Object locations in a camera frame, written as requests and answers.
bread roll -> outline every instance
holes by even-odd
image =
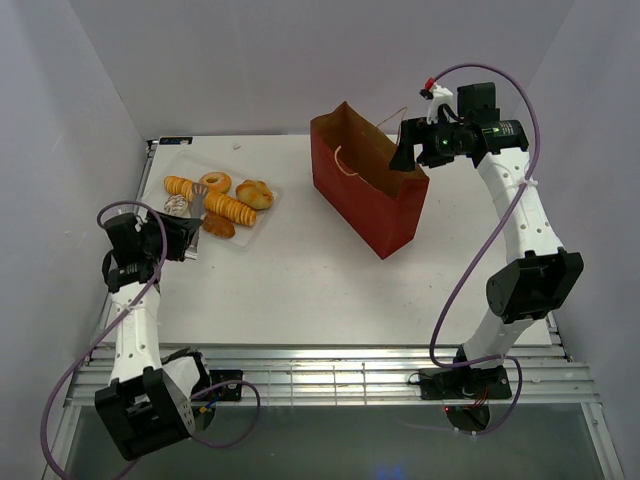
[[[202,228],[213,233],[216,237],[231,238],[236,234],[236,229],[229,220],[215,213],[207,213],[202,223]]]
[[[236,197],[242,203],[256,210],[264,210],[273,205],[273,193],[260,180],[245,180],[236,187]]]

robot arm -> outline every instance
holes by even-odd
[[[202,221],[159,215],[167,232],[167,260],[183,261]],[[114,368],[109,385],[96,392],[95,406],[121,455],[133,460],[204,428],[196,422],[199,411],[190,398],[211,385],[211,376],[195,350],[160,358],[158,284],[130,306],[159,261],[159,228],[153,217],[142,221],[121,213],[105,222],[105,229],[114,247],[103,263],[105,283],[116,312],[128,314],[116,327]],[[117,263],[113,268],[111,257]]]
[[[488,153],[478,164],[498,218],[525,182],[528,163],[527,152],[508,148]],[[522,332],[562,304],[582,271],[580,254],[566,253],[551,228],[536,183],[527,183],[503,229],[508,265],[487,282],[489,309],[463,346],[467,360],[506,355]],[[501,364],[494,360],[473,367],[487,369]]]
[[[452,103],[451,92],[429,82],[425,87],[431,90],[421,94],[435,104],[426,117],[402,122],[389,168],[413,171],[416,162],[435,168],[452,162],[457,155],[466,155],[502,218],[525,182],[529,143],[522,125],[517,120],[500,120],[493,83],[460,87],[457,116],[447,108]],[[449,121],[443,110],[457,121]],[[414,160],[413,146],[418,144],[422,153]],[[506,355],[522,332],[562,305],[582,272],[580,254],[567,253],[553,232],[536,183],[525,183],[527,188],[503,230],[508,264],[487,281],[489,309],[474,335],[459,349],[456,362]],[[485,389],[489,398],[511,396],[502,359],[435,375],[420,373],[428,377],[421,383],[425,399],[459,398],[461,391]]]

red connector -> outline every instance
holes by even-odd
[[[424,89],[426,91],[430,92],[433,89],[433,87],[435,86],[435,84],[436,84],[436,79],[431,77],[429,80],[427,80],[425,82]]]

cable tie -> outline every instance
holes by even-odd
[[[520,180],[518,180],[518,186],[520,185],[526,185],[527,187],[537,187],[538,181],[531,179],[527,180],[526,178],[522,177]]]

pastry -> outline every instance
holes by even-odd
[[[181,217],[189,208],[189,202],[183,195],[171,195],[164,204],[164,211],[174,217]]]
[[[236,229],[229,220],[215,213],[207,213],[202,223],[202,228],[213,233],[216,237],[231,238],[236,234]]]
[[[273,193],[260,180],[245,180],[236,188],[236,197],[255,210],[264,210],[273,205]]]
[[[172,195],[179,193],[189,201],[193,200],[192,184],[193,182],[186,178],[169,176],[164,179],[164,188],[167,192]],[[209,191],[204,199],[204,208],[240,225],[251,227],[256,223],[255,211],[224,193]]]
[[[209,172],[199,182],[214,192],[227,193],[231,188],[231,177],[224,172]]]

